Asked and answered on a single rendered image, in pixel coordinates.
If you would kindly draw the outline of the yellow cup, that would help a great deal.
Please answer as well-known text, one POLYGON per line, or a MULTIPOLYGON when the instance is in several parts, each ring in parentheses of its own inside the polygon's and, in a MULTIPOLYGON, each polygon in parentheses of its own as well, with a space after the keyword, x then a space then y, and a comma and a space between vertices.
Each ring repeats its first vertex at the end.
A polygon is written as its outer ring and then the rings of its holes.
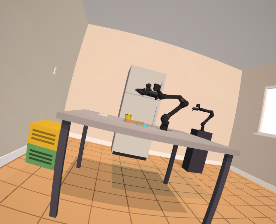
POLYGON ((130 114, 126 114, 126 115, 125 115, 125 119, 131 119, 131 116, 132 116, 132 115, 130 115, 130 114))

